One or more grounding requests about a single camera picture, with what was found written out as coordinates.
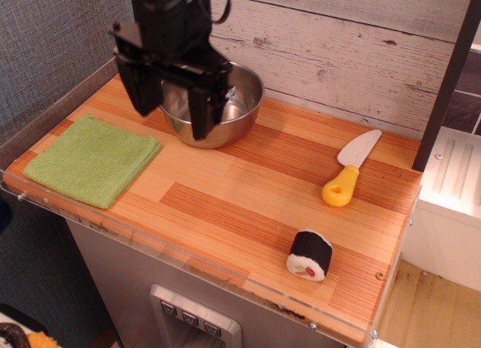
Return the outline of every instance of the button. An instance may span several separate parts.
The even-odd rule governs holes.
[[[220,328],[212,323],[204,322],[205,331],[215,337],[220,337]]]
[[[182,317],[183,317],[183,320],[185,322],[189,323],[190,325],[194,325],[195,327],[198,326],[197,317],[193,316],[191,313],[187,313],[187,312],[182,311]]]
[[[165,311],[167,314],[170,314],[171,316],[177,315],[177,310],[172,304],[160,301],[160,305],[162,306],[162,310]]]

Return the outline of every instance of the green microfiber cloth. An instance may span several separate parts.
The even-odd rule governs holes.
[[[108,208],[161,144],[92,115],[79,119],[23,174],[63,195]]]

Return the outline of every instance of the yellow knife handle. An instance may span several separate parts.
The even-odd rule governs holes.
[[[333,207],[343,207],[351,201],[355,182],[359,176],[356,166],[347,165],[333,180],[322,188],[322,198]]]

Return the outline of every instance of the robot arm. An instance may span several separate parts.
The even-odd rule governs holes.
[[[114,23],[116,63],[135,109],[143,116],[163,102],[160,80],[189,91],[194,139],[220,122],[232,66],[209,43],[210,0],[132,0],[134,23]],[[219,23],[228,15],[230,3]]]

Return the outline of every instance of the gray fabric wall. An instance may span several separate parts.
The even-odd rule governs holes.
[[[0,0],[0,145],[112,57],[107,25],[130,0]],[[65,348],[110,324],[65,221],[0,192],[0,302],[43,323]]]

